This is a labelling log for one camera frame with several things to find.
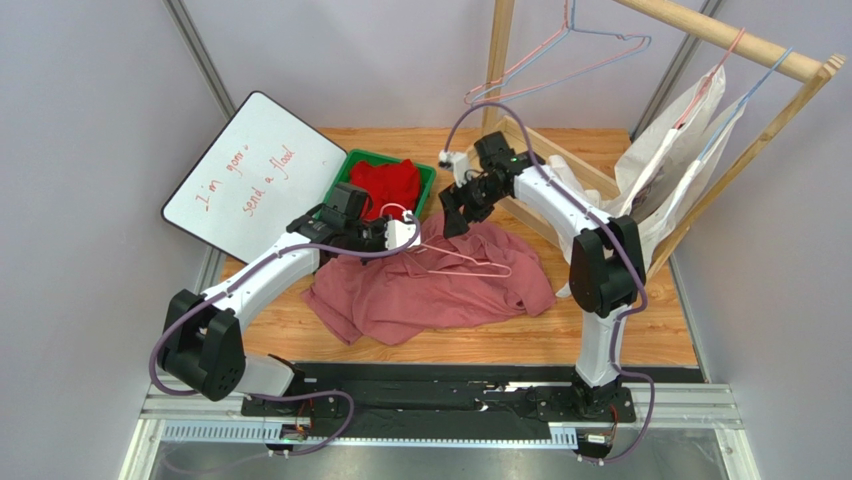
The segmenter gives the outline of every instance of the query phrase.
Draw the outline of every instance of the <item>gray wall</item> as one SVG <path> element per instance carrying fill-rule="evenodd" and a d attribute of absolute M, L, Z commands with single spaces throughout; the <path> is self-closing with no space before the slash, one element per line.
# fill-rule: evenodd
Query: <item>gray wall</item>
<path fill-rule="evenodd" d="M 559 28 L 564 3 L 516 2 L 508 65 Z M 703 2 L 678 3 L 699 8 Z M 465 92 L 485 80 L 492 0 L 186 4 L 235 103 L 262 90 L 315 126 L 447 127 L 467 108 Z M 577 4 L 579 26 L 649 33 L 651 47 L 509 105 L 530 126 L 633 128 L 683 35 L 615 2 Z M 624 49 L 612 38 L 572 35 L 518 75 L 513 88 Z M 469 118 L 468 125 L 478 124 L 478 116 Z"/>
<path fill-rule="evenodd" d="M 204 247 L 159 208 L 224 122 L 160 2 L 0 4 L 3 478 L 118 475 Z"/>
<path fill-rule="evenodd" d="M 729 1 L 719 18 L 820 60 L 852 54 L 845 0 Z M 702 46 L 689 82 L 721 54 Z M 716 201 L 675 255 L 706 367 L 714 381 L 732 385 L 765 479 L 849 478 L 852 469 L 850 68 Z M 731 58 L 727 101 L 764 71 Z M 727 163 L 797 89 L 775 76 L 757 92 Z"/>

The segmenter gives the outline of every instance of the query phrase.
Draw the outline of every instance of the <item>wooden tabletop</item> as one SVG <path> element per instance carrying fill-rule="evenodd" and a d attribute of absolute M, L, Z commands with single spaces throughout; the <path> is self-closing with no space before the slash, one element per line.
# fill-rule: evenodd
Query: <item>wooden tabletop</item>
<path fill-rule="evenodd" d="M 449 129 L 321 129 L 346 150 L 360 148 L 413 162 L 437 166 Z M 630 145 L 624 130 L 538 129 L 557 144 L 573 152 L 605 173 Z M 478 137 L 478 129 L 461 130 L 453 141 L 454 150 L 465 150 Z M 437 198 L 452 182 L 442 170 L 432 188 L 423 218 L 441 212 Z M 568 265 L 562 252 L 498 207 L 489 221 L 520 235 L 541 257 L 554 290 L 568 279 Z M 223 278 L 236 273 L 242 264 L 228 259 Z M 544 314 L 519 316 L 509 321 L 477 328 L 427 330 L 408 342 L 387 346 L 362 337 L 346 346 L 326 330 L 322 322 L 299 298 L 312 282 L 311 277 L 296 282 L 272 302 L 246 331 L 246 350 L 273 353 L 293 361 L 357 361 L 415 363 L 492 364 L 573 364 L 579 353 L 582 312 L 571 298 L 558 299 Z M 627 321 L 622 363 L 646 365 L 695 365 L 689 332 L 668 268 L 647 285 L 650 306 Z"/>

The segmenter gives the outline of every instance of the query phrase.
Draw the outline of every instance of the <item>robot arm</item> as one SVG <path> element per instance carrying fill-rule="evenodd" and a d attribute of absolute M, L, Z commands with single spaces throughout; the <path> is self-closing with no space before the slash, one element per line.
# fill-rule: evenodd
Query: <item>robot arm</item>
<path fill-rule="evenodd" d="M 446 217 L 444 235 L 452 237 L 466 232 L 469 222 L 484 220 L 497 201 L 513 196 L 541 214 L 562 238 L 573 239 L 569 284 L 572 296 L 584 310 L 583 344 L 576 370 L 590 391 L 617 385 L 618 373 L 610 361 L 610 345 L 616 333 L 617 362 L 623 324 L 615 319 L 636 301 L 638 291 L 622 259 L 608 255 L 612 245 L 590 219 L 590 215 L 602 219 L 609 215 L 575 197 L 581 209 L 557 192 L 552 184 L 561 181 L 549 167 L 543 167 L 550 174 L 548 181 L 533 167 L 529 152 L 516 155 L 502 133 L 487 135 L 475 146 L 483 172 L 462 186 L 451 185 L 440 194 Z M 608 227 L 644 282 L 636 222 L 625 216 L 610 219 Z"/>
<path fill-rule="evenodd" d="M 296 219 L 266 252 L 233 277 L 201 295 L 183 290 L 172 298 L 164 329 L 202 303 L 221 297 L 189 318 L 165 342 L 157 363 L 210 400 L 231 392 L 281 396 L 294 377 L 291 366 L 271 356 L 248 354 L 242 334 L 266 306 L 302 277 L 312 274 L 333 255 L 315 248 L 282 249 L 307 243 L 346 250 L 378 252 L 386 249 L 389 226 L 396 220 L 360 219 L 367 192 L 340 184 L 328 205 L 318 205 Z"/>

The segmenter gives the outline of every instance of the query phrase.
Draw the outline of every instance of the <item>whiteboard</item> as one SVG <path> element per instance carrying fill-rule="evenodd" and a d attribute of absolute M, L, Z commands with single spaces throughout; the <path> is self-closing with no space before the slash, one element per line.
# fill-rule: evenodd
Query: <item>whiteboard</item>
<path fill-rule="evenodd" d="M 243 261 L 321 203 L 346 151 L 252 92 L 163 207 L 176 227 Z"/>

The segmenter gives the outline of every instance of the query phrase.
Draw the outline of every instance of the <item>wire hanger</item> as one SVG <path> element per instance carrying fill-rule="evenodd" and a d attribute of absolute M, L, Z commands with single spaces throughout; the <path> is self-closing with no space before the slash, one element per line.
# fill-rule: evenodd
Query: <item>wire hanger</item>
<path fill-rule="evenodd" d="M 683 114 L 680 116 L 680 118 L 677 119 L 672 128 L 679 129 L 683 126 L 684 123 L 686 123 L 686 119 L 689 117 L 690 112 L 692 112 L 692 109 L 695 108 L 695 105 L 698 103 L 698 100 L 707 93 L 707 90 L 710 88 L 710 84 L 713 82 L 713 77 L 716 76 L 716 72 L 718 72 L 719 69 L 722 68 L 722 65 L 725 63 L 725 60 L 727 60 L 728 57 L 731 56 L 731 53 L 734 51 L 734 49 L 737 48 L 737 45 L 739 45 L 740 40 L 743 38 L 743 35 L 745 35 L 745 28 L 740 29 L 740 33 L 738 33 L 737 36 L 734 38 L 734 41 L 731 42 L 731 46 L 728 48 L 728 51 L 725 52 L 725 55 L 722 56 L 722 59 L 719 60 L 719 63 L 716 64 L 713 70 L 710 71 L 710 74 L 707 75 L 707 78 L 704 79 L 704 82 L 701 84 L 701 87 L 699 87 L 698 91 L 695 92 L 695 95 L 692 97 L 692 101 L 689 102 L 689 105 L 686 107 L 686 110 L 683 111 Z"/>
<path fill-rule="evenodd" d="M 398 203 L 386 203 L 386 204 L 382 205 L 381 210 L 379 210 L 379 216 L 384 215 L 385 209 L 387 207 L 396 207 L 396 208 L 401 209 L 403 212 L 408 210 L 407 208 L 403 207 L 402 205 L 400 205 Z M 439 247 L 436 247 L 434 245 L 428 245 L 426 243 L 421 243 L 420 246 L 423 247 L 423 249 L 434 250 L 436 252 L 441 252 L 445 255 L 451 255 L 453 257 L 458 257 L 458 258 L 461 258 L 461 259 L 464 259 L 464 260 L 468 260 L 470 262 L 473 262 L 473 264 L 476 265 L 477 267 L 497 267 L 498 269 L 504 270 L 506 272 L 506 273 L 472 273 L 472 272 L 453 272 L 453 271 L 449 271 L 449 270 L 429 270 L 426 267 L 424 267 L 423 265 L 420 265 L 417 262 L 417 260 L 414 259 L 413 256 L 409 255 L 409 258 L 411 258 L 411 261 L 413 261 L 415 263 L 415 265 L 417 265 L 418 267 L 422 268 L 423 270 L 426 270 L 426 273 L 435 274 L 435 275 L 455 275 L 455 276 L 459 276 L 459 277 L 489 277 L 489 278 L 508 278 L 512 275 L 512 267 L 510 267 L 508 265 L 503 265 L 503 264 L 494 263 L 494 262 L 482 262 L 482 261 L 479 261 L 479 260 L 477 260 L 473 257 L 469 257 L 467 255 L 462 255 L 461 253 L 453 252 L 453 251 L 450 251 L 450 250 L 444 250 L 443 248 L 439 248 Z M 420 251 L 412 252 L 412 253 L 422 253 L 422 252 L 423 252 L 423 250 L 421 249 Z"/>
<path fill-rule="evenodd" d="M 575 25 L 575 13 L 577 9 L 577 0 L 565 0 L 565 9 L 563 13 L 563 22 L 562 26 L 559 30 L 556 31 L 553 35 L 550 36 L 547 40 L 544 41 L 541 45 L 536 47 L 533 51 L 531 51 L 527 56 L 522 58 L 518 63 L 513 65 L 511 68 L 503 72 L 503 75 L 491 82 L 484 83 L 478 87 L 467 92 L 464 96 L 464 102 L 468 105 L 475 105 L 477 103 L 482 103 L 484 101 L 509 101 L 514 100 L 516 98 L 520 98 L 524 95 L 529 95 L 530 93 L 537 92 L 539 90 L 544 90 L 545 88 L 552 87 L 556 84 L 562 83 L 566 80 L 569 80 L 574 77 L 579 77 L 584 73 L 591 72 L 592 70 L 597 70 L 598 68 L 604 67 L 606 65 L 610 65 L 616 63 L 618 61 L 624 60 L 628 57 L 641 53 L 648 49 L 651 45 L 651 36 L 644 34 L 636 34 L 636 33 L 617 33 L 617 32 L 608 32 L 603 30 L 587 30 L 582 28 L 577 28 Z M 572 72 L 565 77 L 560 79 L 551 80 L 549 82 L 541 83 L 539 85 L 535 85 L 532 87 L 523 88 L 520 90 L 515 90 L 509 93 L 503 93 L 497 96 L 489 97 L 484 99 L 483 97 L 491 92 L 494 89 L 505 87 L 512 81 L 512 78 L 515 75 L 521 73 L 524 69 L 532 65 L 536 60 L 541 58 L 542 55 L 547 53 L 551 48 L 555 47 L 559 42 L 564 40 L 569 33 L 577 32 L 577 33 L 585 33 L 590 35 L 602 35 L 608 37 L 615 37 L 621 41 L 631 41 L 635 39 L 640 39 L 641 41 L 635 46 L 616 54 L 606 60 L 602 60 L 596 64 L 589 65 L 587 67 L 583 67 L 580 70 Z"/>
<path fill-rule="evenodd" d="M 758 80 L 757 83 L 755 83 L 751 87 L 751 89 L 749 89 L 749 91 L 746 92 L 745 95 L 743 95 L 743 98 L 741 98 L 740 101 L 737 102 L 737 106 L 734 107 L 734 110 L 728 115 L 728 117 L 725 119 L 725 121 L 721 125 L 719 125 L 719 127 L 716 129 L 716 131 L 713 132 L 713 136 L 710 137 L 710 140 L 707 142 L 706 145 L 704 145 L 704 149 L 701 151 L 700 154 L 698 154 L 697 160 L 701 160 L 702 158 L 704 158 L 704 155 L 706 155 L 707 152 L 710 150 L 710 147 L 714 143 L 716 143 L 716 140 L 719 138 L 719 136 L 722 134 L 722 132 L 725 130 L 725 128 L 727 128 L 728 124 L 730 124 L 733 121 L 736 114 L 740 110 L 742 110 L 743 107 L 745 107 L 745 104 L 748 103 L 749 99 L 751 99 L 751 97 L 754 95 L 754 93 L 757 92 L 758 89 L 760 89 L 760 87 L 763 85 L 763 83 L 772 75 L 773 72 L 775 72 L 775 70 L 778 70 L 778 67 L 781 66 L 782 63 L 784 63 L 784 60 L 792 52 L 793 52 L 793 47 L 788 48 L 787 51 L 784 52 L 784 54 L 781 55 L 780 58 L 778 58 L 778 60 L 775 62 L 775 64 L 772 65 L 772 68 L 767 70 L 766 73 L 764 73 L 763 76 L 760 77 L 760 80 Z"/>

